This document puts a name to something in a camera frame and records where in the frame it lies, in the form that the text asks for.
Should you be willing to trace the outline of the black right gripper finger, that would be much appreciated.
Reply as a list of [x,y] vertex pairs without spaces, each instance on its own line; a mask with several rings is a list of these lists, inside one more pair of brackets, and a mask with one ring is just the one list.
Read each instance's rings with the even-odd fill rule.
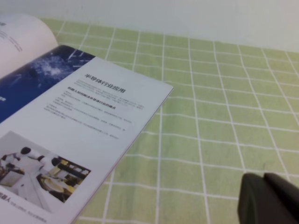
[[245,173],[237,213],[241,224],[297,224],[299,188],[275,173]]

